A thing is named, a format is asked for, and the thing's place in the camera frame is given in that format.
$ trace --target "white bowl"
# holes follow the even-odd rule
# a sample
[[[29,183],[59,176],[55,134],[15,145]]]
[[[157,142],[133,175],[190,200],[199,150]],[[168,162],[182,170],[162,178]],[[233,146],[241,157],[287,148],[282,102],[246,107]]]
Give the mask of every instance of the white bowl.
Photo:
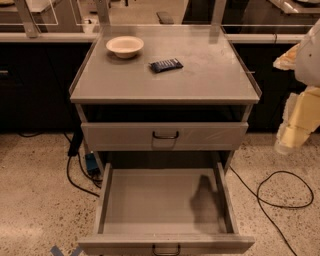
[[[143,41],[134,36],[120,36],[109,40],[106,47],[122,59],[134,57],[143,48]]]

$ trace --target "terrazzo floor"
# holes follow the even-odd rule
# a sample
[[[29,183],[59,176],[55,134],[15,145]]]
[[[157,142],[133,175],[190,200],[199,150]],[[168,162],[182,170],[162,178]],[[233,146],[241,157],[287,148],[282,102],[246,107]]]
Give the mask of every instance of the terrazzo floor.
[[[247,134],[231,165],[254,191],[262,180],[279,170],[293,172],[310,185],[315,198],[307,208],[263,206],[297,255],[320,255],[320,134],[312,135],[300,151],[290,156],[274,152],[274,140],[273,134]],[[51,256],[54,246],[60,255],[72,255],[78,238],[91,234],[97,200],[67,180],[68,149],[63,134],[32,138],[0,135],[1,256]],[[77,184],[99,192],[81,173],[77,158],[72,159],[70,170]],[[226,179],[239,232],[256,240],[243,255],[293,255],[237,176],[229,170]],[[303,183],[284,174],[271,178],[261,189],[261,196],[291,205],[310,199]]]

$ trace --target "black cabinet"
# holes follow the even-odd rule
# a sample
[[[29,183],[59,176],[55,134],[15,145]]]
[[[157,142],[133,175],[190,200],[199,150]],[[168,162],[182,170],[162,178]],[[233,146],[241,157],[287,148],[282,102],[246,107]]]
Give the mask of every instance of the black cabinet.
[[[73,131],[69,87],[90,43],[1,43],[0,131]]]
[[[262,96],[249,117],[249,131],[276,132],[290,93],[301,93],[306,86],[297,81],[294,71],[273,68],[277,57],[292,44],[234,44],[243,62],[260,86]]]

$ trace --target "metal frame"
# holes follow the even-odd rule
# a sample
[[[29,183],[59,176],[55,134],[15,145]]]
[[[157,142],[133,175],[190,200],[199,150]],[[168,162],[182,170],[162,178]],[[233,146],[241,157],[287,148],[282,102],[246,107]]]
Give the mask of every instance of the metal frame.
[[[26,0],[14,0],[18,13],[23,23],[24,30],[29,38],[39,36],[40,30],[37,27]]]
[[[107,0],[94,0],[97,6],[100,26],[110,25],[109,4]]]
[[[212,13],[212,26],[219,26],[222,23],[224,9],[226,8],[227,0],[216,0],[214,3],[213,13]]]

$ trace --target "countertop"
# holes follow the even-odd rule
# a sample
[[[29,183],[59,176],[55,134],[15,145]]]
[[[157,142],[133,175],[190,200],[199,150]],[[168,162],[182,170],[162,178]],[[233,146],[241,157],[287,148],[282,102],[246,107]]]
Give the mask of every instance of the countertop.
[[[119,59],[105,44],[137,36],[143,50]],[[184,67],[159,74],[149,63],[177,58]],[[247,104],[259,97],[224,33],[212,26],[106,27],[71,96],[73,103]]]

